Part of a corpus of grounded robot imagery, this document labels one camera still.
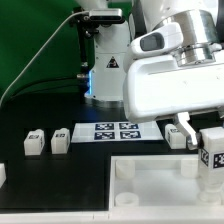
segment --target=green backdrop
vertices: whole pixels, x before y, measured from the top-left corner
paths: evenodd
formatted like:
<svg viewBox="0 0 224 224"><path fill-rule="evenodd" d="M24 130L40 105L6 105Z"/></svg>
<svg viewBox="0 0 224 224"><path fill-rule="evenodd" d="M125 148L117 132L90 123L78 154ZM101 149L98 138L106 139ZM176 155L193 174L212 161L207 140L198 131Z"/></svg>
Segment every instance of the green backdrop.
<svg viewBox="0 0 224 224"><path fill-rule="evenodd" d="M69 16L77 4L74 0L0 0L0 95L18 76L39 48L56 28ZM111 3L110 7L120 7L127 16L130 4ZM88 42L90 65L93 65L93 42ZM33 81L75 77L80 70L77 32L69 25L60 31L42 52L23 78L13 88ZM52 87L52 83L40 84L28 89ZM54 91L77 91L64 88Z"/></svg>

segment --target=black square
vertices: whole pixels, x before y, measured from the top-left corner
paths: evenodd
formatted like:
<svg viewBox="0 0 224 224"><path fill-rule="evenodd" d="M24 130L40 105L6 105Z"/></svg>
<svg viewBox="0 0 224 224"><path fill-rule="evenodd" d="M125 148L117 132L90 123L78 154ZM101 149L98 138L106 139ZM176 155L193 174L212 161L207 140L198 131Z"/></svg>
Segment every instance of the black square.
<svg viewBox="0 0 224 224"><path fill-rule="evenodd" d="M224 153L214 155L214 169L224 168Z"/></svg>
<svg viewBox="0 0 224 224"><path fill-rule="evenodd" d="M121 131L121 139L140 139L141 134L139 131Z"/></svg>
<svg viewBox="0 0 224 224"><path fill-rule="evenodd" d="M29 139L38 139L39 138L39 135L30 135L29 136Z"/></svg>
<svg viewBox="0 0 224 224"><path fill-rule="evenodd" d="M137 124L131 123L119 123L120 130L139 129Z"/></svg>
<svg viewBox="0 0 224 224"><path fill-rule="evenodd" d="M64 138L64 137L65 137L65 134L56 134L55 137L56 137L56 138Z"/></svg>
<svg viewBox="0 0 224 224"><path fill-rule="evenodd" d="M94 140L113 140L115 139L114 132L96 132Z"/></svg>
<svg viewBox="0 0 224 224"><path fill-rule="evenodd" d="M205 150L201 150L201 161L208 167L209 166L209 153Z"/></svg>
<svg viewBox="0 0 224 224"><path fill-rule="evenodd" d="M96 124L95 130L96 131L110 131L110 130L114 130L114 123Z"/></svg>

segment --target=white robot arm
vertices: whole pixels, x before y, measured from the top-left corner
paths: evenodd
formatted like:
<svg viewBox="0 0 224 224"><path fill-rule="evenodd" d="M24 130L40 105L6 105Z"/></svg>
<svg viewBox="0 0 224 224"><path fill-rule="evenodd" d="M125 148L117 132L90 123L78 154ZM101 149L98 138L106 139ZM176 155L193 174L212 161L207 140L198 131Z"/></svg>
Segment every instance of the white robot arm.
<svg viewBox="0 0 224 224"><path fill-rule="evenodd" d="M91 11L89 18L95 15L107 15L107 0L76 0L84 10ZM100 107L116 108L123 106L122 84L126 73L123 58L130 44L128 23L101 24L94 35L95 65L89 72L89 91L85 93L85 102Z"/></svg>
<svg viewBox="0 0 224 224"><path fill-rule="evenodd" d="M183 119L183 115L177 114L185 112L221 111L224 106L224 51L214 23L218 17L215 14L218 1L136 2L142 7L148 34L134 40L125 55L124 68L128 70L123 89L126 117L133 123L140 123ZM213 5L213 15L206 6L209 3ZM176 23L181 31L177 26L172 35L179 35L179 39L174 39L169 32L162 34L164 42L172 42L172 47L164 44L159 50L144 51L143 45L136 44L153 33L161 34L161 29L166 30ZM185 122L182 130L188 130L185 135L191 135L196 144L195 132L189 132L186 125Z"/></svg>

